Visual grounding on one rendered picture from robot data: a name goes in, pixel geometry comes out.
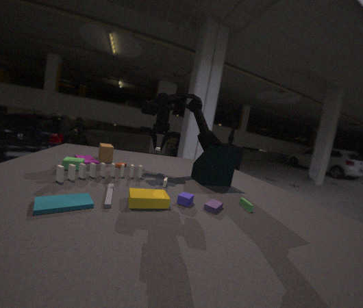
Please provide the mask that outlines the yellow rectangular block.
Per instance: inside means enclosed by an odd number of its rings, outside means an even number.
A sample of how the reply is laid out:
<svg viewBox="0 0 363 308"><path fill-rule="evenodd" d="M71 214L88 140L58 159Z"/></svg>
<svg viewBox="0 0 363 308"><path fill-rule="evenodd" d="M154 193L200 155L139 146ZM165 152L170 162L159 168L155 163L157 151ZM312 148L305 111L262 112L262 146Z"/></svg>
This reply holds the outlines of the yellow rectangular block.
<svg viewBox="0 0 363 308"><path fill-rule="evenodd" d="M170 198L165 190L129 188L128 203L132 209L168 209Z"/></svg>

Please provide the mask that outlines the purple flat block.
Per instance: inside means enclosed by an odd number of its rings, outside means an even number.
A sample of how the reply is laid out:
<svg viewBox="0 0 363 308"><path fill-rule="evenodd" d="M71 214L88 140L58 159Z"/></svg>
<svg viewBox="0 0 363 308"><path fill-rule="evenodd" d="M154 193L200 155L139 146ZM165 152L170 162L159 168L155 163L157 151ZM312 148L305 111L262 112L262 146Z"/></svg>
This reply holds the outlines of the purple flat block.
<svg viewBox="0 0 363 308"><path fill-rule="evenodd" d="M75 157L76 158L84 158L85 159L85 164L90 164L90 163L100 164L100 162L98 162L97 160L95 160L90 155L75 155Z"/></svg>
<svg viewBox="0 0 363 308"><path fill-rule="evenodd" d="M223 203L215 199L211 199L204 205L204 209L213 214L217 213L222 207Z"/></svg>

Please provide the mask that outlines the orange rectangular block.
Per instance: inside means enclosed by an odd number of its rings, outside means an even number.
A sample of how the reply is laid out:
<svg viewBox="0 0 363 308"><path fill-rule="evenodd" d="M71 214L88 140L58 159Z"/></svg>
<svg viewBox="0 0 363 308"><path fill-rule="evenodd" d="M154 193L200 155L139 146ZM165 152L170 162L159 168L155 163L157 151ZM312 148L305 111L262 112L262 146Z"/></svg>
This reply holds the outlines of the orange rectangular block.
<svg viewBox="0 0 363 308"><path fill-rule="evenodd" d="M118 164L115 164L115 166L116 166L117 168L121 168L121 164L124 164L124 165L125 165L125 167L127 166L127 164L125 164L125 163L118 163Z"/></svg>

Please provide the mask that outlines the small blue cube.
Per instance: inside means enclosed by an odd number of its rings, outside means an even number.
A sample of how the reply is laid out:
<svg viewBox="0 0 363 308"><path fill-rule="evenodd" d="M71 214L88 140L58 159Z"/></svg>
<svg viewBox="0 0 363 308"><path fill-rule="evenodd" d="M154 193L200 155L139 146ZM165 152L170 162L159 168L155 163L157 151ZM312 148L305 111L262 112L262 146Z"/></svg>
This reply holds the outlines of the small blue cube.
<svg viewBox="0 0 363 308"><path fill-rule="evenodd" d="M177 197L177 203L188 207L189 205L192 204L193 199L194 199L194 195L193 194L189 194L189 193L186 193L186 192L182 192Z"/></svg>

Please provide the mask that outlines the teal flat block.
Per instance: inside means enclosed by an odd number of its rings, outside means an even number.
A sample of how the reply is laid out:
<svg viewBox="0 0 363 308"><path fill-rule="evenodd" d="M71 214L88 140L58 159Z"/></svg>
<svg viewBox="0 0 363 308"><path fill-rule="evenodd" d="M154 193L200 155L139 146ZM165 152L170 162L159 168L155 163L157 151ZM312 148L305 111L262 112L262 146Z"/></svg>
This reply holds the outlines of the teal flat block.
<svg viewBox="0 0 363 308"><path fill-rule="evenodd" d="M36 196L34 202L35 214L49 214L53 212L88 209L94 207L89 193L65 194L53 196Z"/></svg>

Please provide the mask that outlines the green rectangular block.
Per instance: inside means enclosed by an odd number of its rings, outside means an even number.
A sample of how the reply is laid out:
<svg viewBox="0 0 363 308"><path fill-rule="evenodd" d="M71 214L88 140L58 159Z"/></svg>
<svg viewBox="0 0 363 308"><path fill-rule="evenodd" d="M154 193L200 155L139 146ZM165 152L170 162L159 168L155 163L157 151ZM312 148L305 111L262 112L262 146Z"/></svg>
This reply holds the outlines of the green rectangular block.
<svg viewBox="0 0 363 308"><path fill-rule="evenodd" d="M239 204L241 204L248 212L253 211L253 205L244 198L240 198Z"/></svg>
<svg viewBox="0 0 363 308"><path fill-rule="evenodd" d="M79 170L79 164L85 164L84 158L66 157L62 160L62 165L65 170L68 170L68 164L76 165L76 170Z"/></svg>

